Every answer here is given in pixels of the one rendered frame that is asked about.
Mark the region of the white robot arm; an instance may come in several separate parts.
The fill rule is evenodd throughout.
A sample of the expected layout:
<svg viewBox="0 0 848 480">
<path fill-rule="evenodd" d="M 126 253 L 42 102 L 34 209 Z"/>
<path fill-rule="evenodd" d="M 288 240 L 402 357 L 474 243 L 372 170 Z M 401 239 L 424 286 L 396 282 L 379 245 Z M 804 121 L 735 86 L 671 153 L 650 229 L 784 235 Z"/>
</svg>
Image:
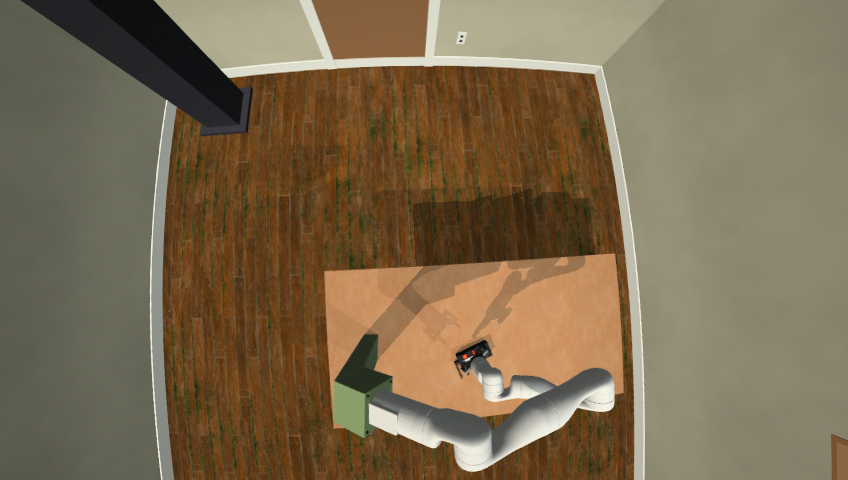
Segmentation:
<svg viewBox="0 0 848 480">
<path fill-rule="evenodd" d="M 577 408 L 605 412 L 614 407 L 614 379 L 602 368 L 584 370 L 557 387 L 541 377 L 513 375 L 507 388 L 501 371 L 484 357 L 473 359 L 471 370 L 488 401 L 528 400 L 491 430 L 479 416 L 439 409 L 383 389 L 369 403 L 369 424 L 430 448 L 438 447 L 440 440 L 455 444 L 457 464 L 475 472 L 558 430 Z"/>
</svg>

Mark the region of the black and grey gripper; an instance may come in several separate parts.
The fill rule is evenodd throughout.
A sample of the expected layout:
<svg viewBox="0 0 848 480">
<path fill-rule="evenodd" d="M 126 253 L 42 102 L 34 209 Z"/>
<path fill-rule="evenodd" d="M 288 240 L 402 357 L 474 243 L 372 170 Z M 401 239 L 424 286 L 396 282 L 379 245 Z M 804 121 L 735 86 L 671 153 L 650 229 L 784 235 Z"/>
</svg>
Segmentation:
<svg viewBox="0 0 848 480">
<path fill-rule="evenodd" d="M 475 354 L 475 355 L 474 355 L 474 356 L 473 356 L 473 357 L 472 357 L 469 361 L 467 361 L 467 362 L 466 362 L 465 360 L 463 360 L 463 362 L 462 362 L 462 363 L 463 363 L 463 366 L 461 367 L 461 369 L 462 369 L 462 370 L 463 370 L 463 372 L 465 372 L 467 375 L 469 375 L 469 374 L 470 374 L 470 373 L 469 373 L 469 371 L 471 370 L 471 362 L 473 361 L 473 359 L 475 359 L 476 357 L 485 357 L 485 355 L 486 355 L 486 354 L 489 354 L 489 353 L 490 353 L 490 351 L 489 351 L 489 350 L 485 347 L 485 345 L 484 345 L 484 344 L 482 345 L 482 347 L 481 347 L 480 345 L 479 345 L 479 346 L 477 345 L 477 347 L 478 347 L 478 349 L 479 349 L 479 350 L 477 350 L 477 351 L 476 351 L 476 354 Z M 478 353 L 479 353 L 479 354 L 478 354 Z M 465 364 L 465 362 L 466 362 L 466 364 Z M 469 365 L 470 367 L 469 367 L 468 365 Z M 469 367 L 469 368 L 468 368 L 468 367 Z M 467 369 L 466 369 L 466 368 L 467 368 Z"/>
</svg>

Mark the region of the black power strip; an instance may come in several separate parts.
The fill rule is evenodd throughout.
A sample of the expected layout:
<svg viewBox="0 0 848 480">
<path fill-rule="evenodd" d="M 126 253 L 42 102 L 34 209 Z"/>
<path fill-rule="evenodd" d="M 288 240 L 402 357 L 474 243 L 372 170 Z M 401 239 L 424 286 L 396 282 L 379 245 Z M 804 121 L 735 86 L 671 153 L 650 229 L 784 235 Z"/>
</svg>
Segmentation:
<svg viewBox="0 0 848 480">
<path fill-rule="evenodd" d="M 471 359 L 471 357 L 474 356 L 476 354 L 476 351 L 478 350 L 478 348 L 476 346 L 480 345 L 482 347 L 483 344 L 486 345 L 488 347 L 489 351 L 490 351 L 489 355 L 488 354 L 485 355 L 485 358 L 487 359 L 487 358 L 493 356 L 491 349 L 488 345 L 488 342 L 486 340 L 483 340 L 483 341 L 481 341 L 481 342 L 479 342 L 479 343 L 477 343 L 477 344 L 455 354 L 458 360 L 454 361 L 454 363 L 455 363 L 456 368 L 457 368 L 457 370 L 460 374 L 461 379 L 463 379 L 463 377 L 462 377 L 457 365 L 460 364 L 460 366 L 462 367 L 463 366 L 463 363 L 462 363 L 463 360 L 465 360 L 466 362 L 469 361 Z"/>
</svg>

